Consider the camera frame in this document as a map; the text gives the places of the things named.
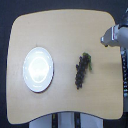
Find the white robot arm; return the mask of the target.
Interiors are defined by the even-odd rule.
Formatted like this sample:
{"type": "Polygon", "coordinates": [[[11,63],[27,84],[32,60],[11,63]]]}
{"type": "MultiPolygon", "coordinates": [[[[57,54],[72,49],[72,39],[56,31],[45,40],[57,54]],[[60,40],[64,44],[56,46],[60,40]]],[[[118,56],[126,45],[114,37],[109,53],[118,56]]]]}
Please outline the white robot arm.
{"type": "Polygon", "coordinates": [[[128,49],[128,9],[121,18],[121,21],[109,28],[101,37],[101,43],[107,47],[124,47],[128,49]]]}

